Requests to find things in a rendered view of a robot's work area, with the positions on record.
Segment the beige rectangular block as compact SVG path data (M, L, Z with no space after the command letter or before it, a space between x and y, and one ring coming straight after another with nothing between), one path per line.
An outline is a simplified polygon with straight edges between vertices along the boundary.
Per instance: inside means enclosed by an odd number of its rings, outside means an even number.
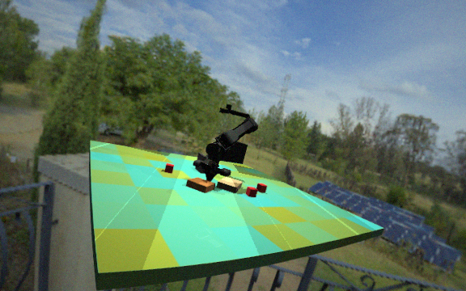
M236 193L241 189L242 183L241 181L225 177L218 181L216 188Z

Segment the red cube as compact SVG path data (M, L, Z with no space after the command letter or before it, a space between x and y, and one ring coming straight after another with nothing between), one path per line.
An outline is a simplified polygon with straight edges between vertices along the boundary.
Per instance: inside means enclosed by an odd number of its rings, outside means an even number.
M248 188L247 188L247 191L246 191L246 194L247 194L248 196L251 196L251 197L256 197L257 192L258 192L258 189L257 189L257 188L250 188L250 187L248 187Z
M172 173L174 165L167 164L165 168L165 172Z
M257 189L258 189L259 192L265 192L267 187L268 187L268 185L264 185L262 183L257 184Z

